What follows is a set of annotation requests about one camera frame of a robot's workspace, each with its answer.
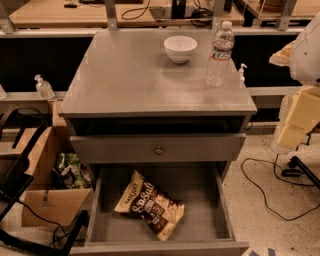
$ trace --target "pump bottle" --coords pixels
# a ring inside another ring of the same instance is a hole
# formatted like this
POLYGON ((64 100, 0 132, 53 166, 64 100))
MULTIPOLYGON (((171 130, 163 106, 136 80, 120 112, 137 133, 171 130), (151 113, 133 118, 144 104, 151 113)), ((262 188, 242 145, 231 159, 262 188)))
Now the pump bottle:
POLYGON ((44 80, 41 75, 36 75, 34 80, 37 81, 36 89, 42 98, 48 100, 55 96, 50 83, 44 80))

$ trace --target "drawer knob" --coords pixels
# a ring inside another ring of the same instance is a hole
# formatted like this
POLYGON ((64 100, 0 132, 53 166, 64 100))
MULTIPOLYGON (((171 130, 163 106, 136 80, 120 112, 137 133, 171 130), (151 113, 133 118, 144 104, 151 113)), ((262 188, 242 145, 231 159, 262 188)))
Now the drawer knob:
POLYGON ((156 148, 156 150, 155 150, 155 153, 158 155, 158 156, 160 156, 160 155, 162 155, 163 154, 163 149, 160 147, 160 146, 158 146, 157 148, 156 148))

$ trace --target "chips bag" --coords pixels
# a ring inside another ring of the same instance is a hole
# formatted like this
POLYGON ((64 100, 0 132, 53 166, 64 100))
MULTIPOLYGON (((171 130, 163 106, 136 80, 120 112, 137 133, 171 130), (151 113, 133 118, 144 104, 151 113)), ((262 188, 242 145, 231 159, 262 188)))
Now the chips bag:
POLYGON ((184 205, 161 194, 144 176, 134 171, 114 210, 140 215, 158 239, 166 241, 182 218, 184 205))

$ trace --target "speckled floor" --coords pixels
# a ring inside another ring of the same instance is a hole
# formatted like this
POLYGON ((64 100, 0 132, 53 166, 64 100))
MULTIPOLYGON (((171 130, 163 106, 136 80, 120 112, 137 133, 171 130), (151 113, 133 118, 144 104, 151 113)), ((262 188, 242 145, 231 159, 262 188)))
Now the speckled floor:
MULTIPOLYGON (((250 248, 243 256, 320 255, 320 208, 294 221, 286 221, 266 208, 262 192, 241 170, 247 158, 274 162, 276 155, 270 149, 271 141, 272 128, 265 126, 248 131, 239 158, 231 164, 223 184, 235 237, 250 243, 250 248)), ((320 134, 312 136, 311 145, 302 145, 297 152, 279 156, 277 163, 286 167, 293 155, 298 156, 320 177, 320 134)), ((320 204, 320 190, 317 187, 293 186, 278 180, 270 163, 247 160, 244 170, 264 190, 269 206, 287 219, 295 218, 320 204)), ((310 184, 304 176, 291 180, 310 184)), ((0 227, 28 240, 46 245, 51 242, 51 230, 21 228, 20 218, 21 206, 15 205, 0 227)), ((23 254, 0 247, 0 255, 23 254)))

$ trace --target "white bowl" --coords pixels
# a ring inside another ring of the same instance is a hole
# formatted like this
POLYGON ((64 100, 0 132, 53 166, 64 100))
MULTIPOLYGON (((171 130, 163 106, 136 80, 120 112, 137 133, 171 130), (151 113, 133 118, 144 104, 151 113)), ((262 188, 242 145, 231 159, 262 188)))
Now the white bowl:
POLYGON ((172 36, 164 40, 166 53, 175 63, 188 61, 197 46, 197 41, 188 36, 172 36))

